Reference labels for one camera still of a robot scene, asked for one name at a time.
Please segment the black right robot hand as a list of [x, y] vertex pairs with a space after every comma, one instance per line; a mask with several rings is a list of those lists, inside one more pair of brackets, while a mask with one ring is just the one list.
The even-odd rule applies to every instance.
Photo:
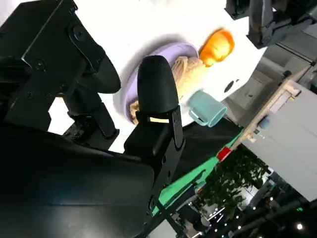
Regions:
[[100, 98], [120, 79], [72, 0], [23, 2], [0, 28], [0, 235], [134, 238], [181, 157], [181, 113], [162, 56], [138, 68], [124, 152]]

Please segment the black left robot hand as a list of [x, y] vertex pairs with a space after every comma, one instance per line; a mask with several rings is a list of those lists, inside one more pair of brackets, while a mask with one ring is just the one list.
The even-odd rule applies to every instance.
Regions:
[[317, 22], [315, 0], [251, 0], [247, 37], [258, 49], [279, 43]]

